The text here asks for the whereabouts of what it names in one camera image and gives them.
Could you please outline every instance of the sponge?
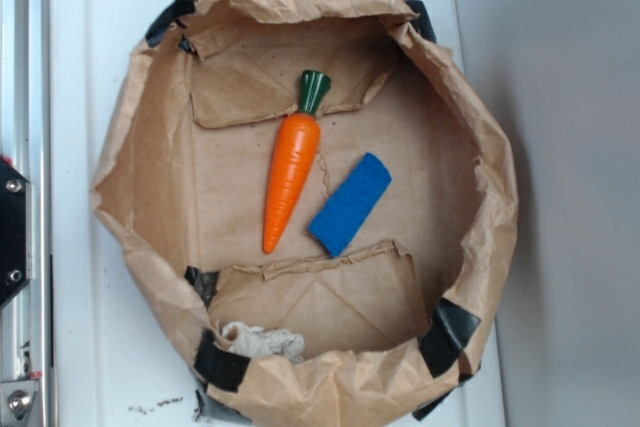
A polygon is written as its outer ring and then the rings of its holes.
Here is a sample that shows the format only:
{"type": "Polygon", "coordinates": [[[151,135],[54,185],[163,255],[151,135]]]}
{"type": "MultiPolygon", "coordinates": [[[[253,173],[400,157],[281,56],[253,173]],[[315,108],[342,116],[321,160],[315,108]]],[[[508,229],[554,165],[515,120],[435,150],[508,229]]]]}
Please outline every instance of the sponge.
{"type": "Polygon", "coordinates": [[[391,175],[375,155],[367,153],[347,180],[311,221],[309,232],[338,257],[391,183],[391,175]]]}

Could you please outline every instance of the black tape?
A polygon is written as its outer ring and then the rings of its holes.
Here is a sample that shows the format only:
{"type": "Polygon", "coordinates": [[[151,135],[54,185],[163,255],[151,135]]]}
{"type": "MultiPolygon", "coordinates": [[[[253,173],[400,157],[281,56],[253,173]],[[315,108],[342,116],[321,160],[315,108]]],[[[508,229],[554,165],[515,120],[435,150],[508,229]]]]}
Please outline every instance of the black tape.
{"type": "Polygon", "coordinates": [[[414,410],[411,413],[411,415],[418,422],[422,422],[424,419],[426,419],[426,417],[431,412],[436,410],[436,407],[438,407],[442,402],[444,402],[444,399],[446,399],[447,397],[449,397],[449,395],[451,395],[451,392],[453,392],[453,390],[447,392],[442,397],[438,397],[436,400],[432,400],[431,402],[427,402],[426,404],[422,404],[420,407],[418,407],[416,410],[414,410]]]}
{"type": "Polygon", "coordinates": [[[216,419],[233,424],[251,425],[251,419],[246,418],[237,410],[227,407],[221,402],[209,397],[206,393],[206,385],[200,384],[196,390],[198,409],[194,413],[193,420],[200,422],[203,419],[216,419]]]}
{"type": "Polygon", "coordinates": [[[418,341],[422,357],[435,378],[449,370],[460,357],[480,325],[480,318],[443,298],[432,320],[429,332],[418,341]]]}
{"type": "Polygon", "coordinates": [[[155,47],[164,38],[169,26],[178,21],[183,15],[193,14],[196,11],[196,0],[174,0],[164,9],[156,20],[153,21],[145,35],[147,45],[155,47]]]}
{"type": "Polygon", "coordinates": [[[210,384],[227,392],[238,392],[251,359],[219,349],[213,332],[205,330],[193,368],[210,384]]]}
{"type": "Polygon", "coordinates": [[[193,285],[207,308],[213,297],[218,293],[216,284],[219,276],[220,272],[205,272],[201,274],[195,267],[187,267],[187,271],[184,273],[184,278],[193,285]]]}
{"type": "MultiPolygon", "coordinates": [[[[467,380],[471,379],[473,376],[470,374],[460,374],[459,377],[459,382],[460,382],[460,386],[462,386],[467,380]]],[[[433,412],[434,410],[436,410],[436,408],[442,404],[442,402],[444,402],[444,400],[449,397],[449,395],[451,395],[451,393],[453,392],[453,390],[450,390],[449,392],[447,392],[446,394],[444,394],[442,397],[438,397],[435,400],[432,400],[430,402],[427,402],[425,404],[422,404],[420,407],[418,407],[416,410],[414,410],[411,415],[413,416],[414,419],[416,419],[418,422],[422,422],[425,418],[427,418],[427,416],[433,412]]]]}
{"type": "Polygon", "coordinates": [[[404,0],[411,10],[420,16],[417,19],[413,19],[410,23],[418,31],[418,33],[430,42],[437,42],[436,33],[431,25],[431,19],[427,13],[427,8],[421,0],[404,0]]]}

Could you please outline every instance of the orange carrot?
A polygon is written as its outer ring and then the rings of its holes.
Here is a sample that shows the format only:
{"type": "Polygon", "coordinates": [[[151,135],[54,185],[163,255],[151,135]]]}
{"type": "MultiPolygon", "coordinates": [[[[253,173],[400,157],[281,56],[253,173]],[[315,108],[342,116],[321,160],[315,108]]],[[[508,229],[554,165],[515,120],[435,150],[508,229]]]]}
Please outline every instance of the orange carrot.
{"type": "Polygon", "coordinates": [[[320,143],[320,127],[314,116],[330,88],[329,77],[322,72],[305,70],[300,108],[280,126],[264,215],[262,249],[267,254],[278,245],[313,165],[320,143]]]}

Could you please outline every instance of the bolt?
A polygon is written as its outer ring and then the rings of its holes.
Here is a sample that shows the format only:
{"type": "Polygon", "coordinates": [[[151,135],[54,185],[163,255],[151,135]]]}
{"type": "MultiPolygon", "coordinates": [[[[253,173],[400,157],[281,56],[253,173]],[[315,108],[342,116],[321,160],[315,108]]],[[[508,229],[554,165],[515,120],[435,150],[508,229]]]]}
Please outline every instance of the bolt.
{"type": "Polygon", "coordinates": [[[9,280],[11,282],[20,282],[22,280],[22,272],[18,269],[9,272],[9,280]]]}
{"type": "Polygon", "coordinates": [[[31,397],[24,390],[16,390],[7,399],[9,410],[14,414],[22,414],[31,408],[31,397]]]}
{"type": "Polygon", "coordinates": [[[18,194],[24,189],[24,184],[20,179],[13,179],[7,181],[7,185],[5,187],[12,194],[18,194]]]}

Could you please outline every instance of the white plastic tray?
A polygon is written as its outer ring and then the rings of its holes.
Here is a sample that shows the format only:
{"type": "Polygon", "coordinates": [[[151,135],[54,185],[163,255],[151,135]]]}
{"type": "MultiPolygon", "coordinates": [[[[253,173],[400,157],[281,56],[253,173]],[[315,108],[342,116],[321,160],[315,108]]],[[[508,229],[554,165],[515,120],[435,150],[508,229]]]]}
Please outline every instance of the white plastic tray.
{"type": "MultiPolygon", "coordinates": [[[[453,48],[460,63],[455,1],[423,1],[439,42],[453,48]]],[[[170,2],[51,0],[55,366],[63,427],[208,422],[194,419],[195,381],[88,199],[129,52],[170,2]]],[[[393,425],[420,424],[406,417],[393,425]]],[[[495,335],[481,372],[422,425],[504,426],[495,335]]]]}

